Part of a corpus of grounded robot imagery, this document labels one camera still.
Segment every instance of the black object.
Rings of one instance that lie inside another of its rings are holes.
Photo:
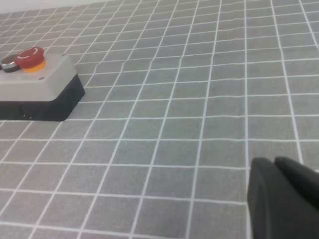
[[[319,210],[319,174],[289,158],[277,157],[275,165],[295,190]]]
[[[254,239],[319,239],[319,176],[287,158],[251,165],[248,207]]]
[[[4,72],[12,73],[20,70],[21,68],[14,62],[15,55],[7,56],[2,59],[0,65]]]
[[[76,74],[59,96],[48,102],[0,102],[0,120],[64,121],[85,92]]]

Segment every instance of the gray floor mat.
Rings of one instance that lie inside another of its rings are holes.
[[[70,54],[65,122],[0,125],[1,239],[248,239],[255,156],[318,170],[319,2],[116,0],[0,14]]]

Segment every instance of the grid mat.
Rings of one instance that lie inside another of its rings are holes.
[[[250,159],[319,169],[319,1],[115,0],[0,14],[68,53],[65,122],[0,124],[1,239],[248,239]]]

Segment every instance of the emergency stop button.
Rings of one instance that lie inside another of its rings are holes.
[[[19,65],[24,72],[38,71],[45,66],[44,50],[41,47],[32,47],[18,53],[14,62]]]

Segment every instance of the red button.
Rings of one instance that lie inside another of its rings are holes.
[[[41,47],[32,47],[18,53],[14,62],[21,68],[32,68],[44,61],[44,50]]]

